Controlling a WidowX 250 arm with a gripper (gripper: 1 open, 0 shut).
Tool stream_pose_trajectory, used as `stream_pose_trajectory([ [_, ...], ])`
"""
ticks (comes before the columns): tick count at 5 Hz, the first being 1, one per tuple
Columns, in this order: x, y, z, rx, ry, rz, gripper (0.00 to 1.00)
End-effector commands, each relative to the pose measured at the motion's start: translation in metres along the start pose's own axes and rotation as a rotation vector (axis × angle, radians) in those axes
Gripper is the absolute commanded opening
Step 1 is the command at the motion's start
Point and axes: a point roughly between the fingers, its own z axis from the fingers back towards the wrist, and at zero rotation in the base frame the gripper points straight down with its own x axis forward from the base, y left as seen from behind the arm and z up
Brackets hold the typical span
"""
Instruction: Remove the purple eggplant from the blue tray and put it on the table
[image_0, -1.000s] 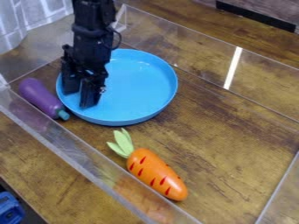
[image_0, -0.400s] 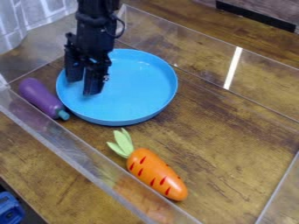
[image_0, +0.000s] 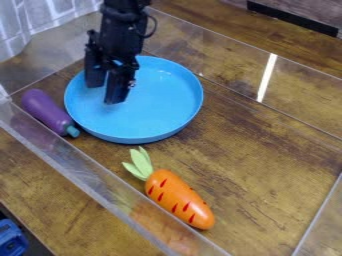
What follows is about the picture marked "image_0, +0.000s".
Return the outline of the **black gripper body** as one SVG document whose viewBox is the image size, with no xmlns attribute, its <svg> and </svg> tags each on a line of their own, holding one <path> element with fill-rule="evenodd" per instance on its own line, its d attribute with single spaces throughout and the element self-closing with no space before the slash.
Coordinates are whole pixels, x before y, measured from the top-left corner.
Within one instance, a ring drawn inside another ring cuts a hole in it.
<svg viewBox="0 0 342 256">
<path fill-rule="evenodd" d="M 139 69 L 137 55 L 142 52 L 147 15 L 128 6 L 115 8 L 110 5 L 100 6 L 100 13 L 100 31 L 87 31 L 86 52 L 102 55 L 107 72 L 119 66 L 126 66 L 135 72 Z"/>
</svg>

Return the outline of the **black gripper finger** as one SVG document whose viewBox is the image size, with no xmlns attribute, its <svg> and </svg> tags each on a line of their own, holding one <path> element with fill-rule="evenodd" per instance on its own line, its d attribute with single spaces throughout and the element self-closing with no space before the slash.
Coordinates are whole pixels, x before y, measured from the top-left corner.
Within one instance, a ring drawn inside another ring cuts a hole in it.
<svg viewBox="0 0 342 256">
<path fill-rule="evenodd" d="M 84 79 L 88 88 L 102 87 L 107 70 L 103 67 L 102 55 L 96 52 L 87 51 L 84 57 Z"/>
<path fill-rule="evenodd" d="M 106 104 L 118 104 L 126 101 L 133 81 L 133 69 L 119 66 L 108 71 Z"/>
</svg>

